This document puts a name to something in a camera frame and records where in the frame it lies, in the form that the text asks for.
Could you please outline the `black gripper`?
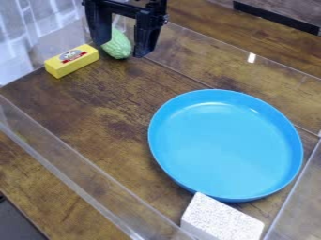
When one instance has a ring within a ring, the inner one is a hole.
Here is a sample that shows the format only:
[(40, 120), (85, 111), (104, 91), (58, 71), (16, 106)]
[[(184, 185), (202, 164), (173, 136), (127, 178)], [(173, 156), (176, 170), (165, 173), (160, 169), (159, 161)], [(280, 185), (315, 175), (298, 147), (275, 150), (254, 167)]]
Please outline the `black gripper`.
[(111, 40), (111, 14), (133, 16), (139, 12), (132, 56), (140, 58), (153, 51), (160, 29), (168, 22), (167, 0), (81, 0), (81, 5), (85, 7), (89, 36), (97, 46)]

